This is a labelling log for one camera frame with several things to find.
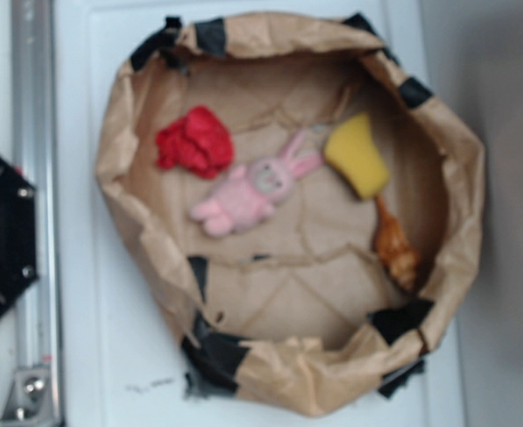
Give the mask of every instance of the brown paper bag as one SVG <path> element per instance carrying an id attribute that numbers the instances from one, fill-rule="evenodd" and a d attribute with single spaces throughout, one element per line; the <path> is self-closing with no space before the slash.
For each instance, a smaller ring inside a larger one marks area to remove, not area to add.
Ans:
<path id="1" fill-rule="evenodd" d="M 157 132 L 196 105 L 228 126 L 237 162 L 276 153 L 299 127 L 320 149 L 368 112 L 392 173 L 384 198 L 422 254 L 421 292 L 396 289 L 372 250 L 374 204 L 326 166 L 270 221 L 207 237 L 188 210 L 212 182 L 155 164 Z M 436 349 L 478 269 L 482 146 L 360 15 L 167 20 L 118 71 L 97 176 L 203 391 L 305 415 L 388 395 Z"/>

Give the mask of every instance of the sponge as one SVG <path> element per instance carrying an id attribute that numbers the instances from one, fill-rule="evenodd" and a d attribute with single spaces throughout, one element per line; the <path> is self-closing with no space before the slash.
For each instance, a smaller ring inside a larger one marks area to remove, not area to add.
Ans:
<path id="1" fill-rule="evenodd" d="M 390 171 L 372 141 L 367 113 L 350 118 L 331 133 L 325 160 L 364 200 L 378 194 L 390 180 Z"/>

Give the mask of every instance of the stuffed bunny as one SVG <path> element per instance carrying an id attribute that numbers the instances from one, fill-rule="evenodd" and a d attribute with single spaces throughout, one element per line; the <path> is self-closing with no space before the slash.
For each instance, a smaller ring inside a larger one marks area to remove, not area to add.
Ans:
<path id="1" fill-rule="evenodd" d="M 234 166 L 210 197 L 190 210 L 190 218 L 202 222 L 205 233 L 215 238 L 249 229 L 269 218 L 276 204 L 291 194 L 295 180 L 323 164 L 317 152 L 294 158 L 303 138 L 304 131 L 299 131 L 277 157 Z"/>

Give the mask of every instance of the stuffed toy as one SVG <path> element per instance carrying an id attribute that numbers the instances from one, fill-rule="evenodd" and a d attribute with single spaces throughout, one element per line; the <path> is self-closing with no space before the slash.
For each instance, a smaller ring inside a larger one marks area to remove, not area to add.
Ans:
<path id="1" fill-rule="evenodd" d="M 210 197 L 192 207 L 190 218 L 202 222 L 205 233 L 214 238 L 247 230 L 270 218 L 276 205 L 293 191 L 295 180 L 323 164 L 316 151 L 294 156 L 303 139 L 304 131 L 299 131 L 278 156 L 234 166 Z"/>
<path id="2" fill-rule="evenodd" d="M 159 132 L 156 144 L 159 167 L 168 170 L 180 165 L 205 180 L 214 179 L 234 159 L 229 130 L 204 105 Z"/>

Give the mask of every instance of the red plush toy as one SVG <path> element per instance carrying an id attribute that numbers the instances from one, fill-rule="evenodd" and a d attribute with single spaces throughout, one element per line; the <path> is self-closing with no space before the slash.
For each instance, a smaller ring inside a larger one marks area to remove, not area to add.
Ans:
<path id="1" fill-rule="evenodd" d="M 157 134 L 157 165 L 186 167 L 201 178 L 212 179 L 234 158 L 228 129 L 204 106 L 193 108 Z"/>

